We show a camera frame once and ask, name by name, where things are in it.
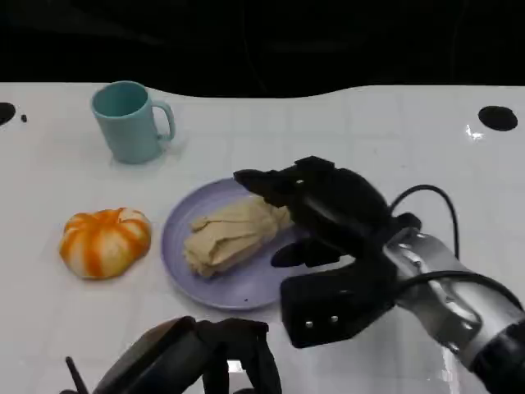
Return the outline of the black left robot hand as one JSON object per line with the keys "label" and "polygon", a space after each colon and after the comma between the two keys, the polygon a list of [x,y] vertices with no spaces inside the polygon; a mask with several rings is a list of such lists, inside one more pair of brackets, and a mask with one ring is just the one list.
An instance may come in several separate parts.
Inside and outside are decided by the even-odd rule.
{"label": "black left robot hand", "polygon": [[176,318],[148,330],[106,372],[96,393],[182,393],[199,379],[206,393],[228,393],[228,362],[238,360],[255,393],[281,393],[264,322]]}

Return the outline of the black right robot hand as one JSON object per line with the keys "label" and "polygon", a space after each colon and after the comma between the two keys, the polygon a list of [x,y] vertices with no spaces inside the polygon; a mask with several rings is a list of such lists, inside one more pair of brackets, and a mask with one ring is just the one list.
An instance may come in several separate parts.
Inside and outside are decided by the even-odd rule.
{"label": "black right robot hand", "polygon": [[394,216],[383,195],[364,177],[309,156],[281,170],[242,169],[234,179],[267,204],[286,208],[305,237],[278,250],[272,266],[309,268],[377,256],[403,229],[420,229],[412,213]]}

